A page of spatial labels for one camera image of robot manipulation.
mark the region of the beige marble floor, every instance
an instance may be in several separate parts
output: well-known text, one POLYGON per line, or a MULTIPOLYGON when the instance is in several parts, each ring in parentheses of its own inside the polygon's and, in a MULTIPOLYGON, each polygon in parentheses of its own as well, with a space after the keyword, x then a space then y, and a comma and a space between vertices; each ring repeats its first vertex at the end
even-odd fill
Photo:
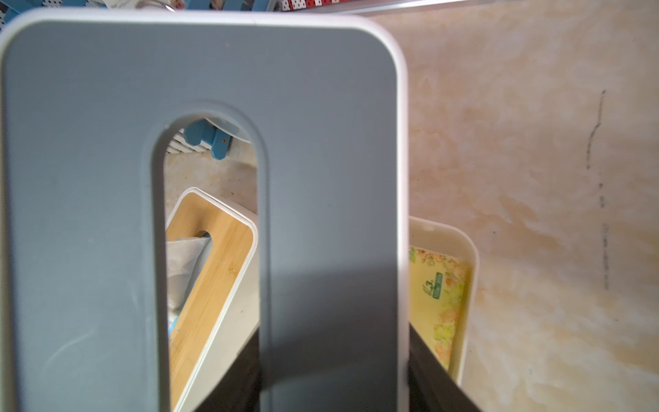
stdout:
MULTIPOLYGON (((409 66, 411 214, 481 252, 465 391, 487 412, 657 410, 659 1, 374 20, 409 66)), ((168 155, 165 178, 167 213, 193 185, 256 211, 237 160, 168 155)))

